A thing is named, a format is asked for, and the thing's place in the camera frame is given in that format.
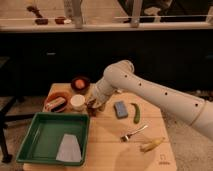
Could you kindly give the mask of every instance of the cucumber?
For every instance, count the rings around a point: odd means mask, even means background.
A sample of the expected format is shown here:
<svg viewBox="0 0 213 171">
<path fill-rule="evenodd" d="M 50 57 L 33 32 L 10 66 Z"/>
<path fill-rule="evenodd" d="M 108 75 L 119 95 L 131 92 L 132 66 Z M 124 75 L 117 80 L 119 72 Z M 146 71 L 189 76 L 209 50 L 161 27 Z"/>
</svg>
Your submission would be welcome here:
<svg viewBox="0 0 213 171">
<path fill-rule="evenodd" d="M 135 116 L 133 121 L 135 124 L 138 124 L 140 122 L 140 108 L 136 103 L 131 103 L 131 105 L 135 107 Z"/>
</svg>

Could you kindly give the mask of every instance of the white container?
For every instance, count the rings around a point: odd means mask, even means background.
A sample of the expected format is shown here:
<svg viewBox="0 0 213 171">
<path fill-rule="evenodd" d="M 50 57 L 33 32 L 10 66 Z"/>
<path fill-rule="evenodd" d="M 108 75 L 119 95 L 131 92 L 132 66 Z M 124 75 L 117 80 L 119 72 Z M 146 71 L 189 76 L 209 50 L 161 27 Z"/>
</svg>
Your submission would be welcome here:
<svg viewBox="0 0 213 171">
<path fill-rule="evenodd" d="M 83 111 L 85 108 L 85 97 L 81 94 L 76 94 L 70 99 L 70 104 L 75 111 Z"/>
</svg>

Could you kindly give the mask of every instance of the brown bowl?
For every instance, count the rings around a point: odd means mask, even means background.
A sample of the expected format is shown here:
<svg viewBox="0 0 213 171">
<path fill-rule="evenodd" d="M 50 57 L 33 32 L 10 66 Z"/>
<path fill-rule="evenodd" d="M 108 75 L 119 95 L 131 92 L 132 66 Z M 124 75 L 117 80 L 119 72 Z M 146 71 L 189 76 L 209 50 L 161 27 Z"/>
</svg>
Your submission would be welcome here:
<svg viewBox="0 0 213 171">
<path fill-rule="evenodd" d="M 90 87 L 90 79 L 85 76 L 77 76 L 71 81 L 71 88 L 78 94 L 86 94 Z"/>
</svg>

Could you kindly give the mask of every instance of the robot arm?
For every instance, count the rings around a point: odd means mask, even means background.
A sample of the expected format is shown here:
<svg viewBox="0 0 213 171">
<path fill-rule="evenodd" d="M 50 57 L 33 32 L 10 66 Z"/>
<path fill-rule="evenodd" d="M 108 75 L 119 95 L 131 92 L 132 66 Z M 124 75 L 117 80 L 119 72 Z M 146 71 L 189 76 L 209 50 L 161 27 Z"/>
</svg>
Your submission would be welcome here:
<svg viewBox="0 0 213 171">
<path fill-rule="evenodd" d="M 119 88 L 133 92 L 213 140 L 213 104 L 204 99 L 144 80 L 133 74 L 128 60 L 109 65 L 92 89 L 96 107 L 109 100 Z"/>
</svg>

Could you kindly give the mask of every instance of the green plastic tray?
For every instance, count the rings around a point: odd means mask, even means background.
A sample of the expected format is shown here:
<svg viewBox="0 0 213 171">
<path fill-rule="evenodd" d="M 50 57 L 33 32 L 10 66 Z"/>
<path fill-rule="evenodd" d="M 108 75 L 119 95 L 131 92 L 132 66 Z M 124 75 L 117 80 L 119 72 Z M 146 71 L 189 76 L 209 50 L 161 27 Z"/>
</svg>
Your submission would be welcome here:
<svg viewBox="0 0 213 171">
<path fill-rule="evenodd" d="M 85 161 L 88 131 L 88 115 L 36 113 L 21 144 L 16 161 L 80 166 Z M 82 155 L 80 162 L 56 160 L 58 148 L 65 133 L 76 135 Z"/>
</svg>

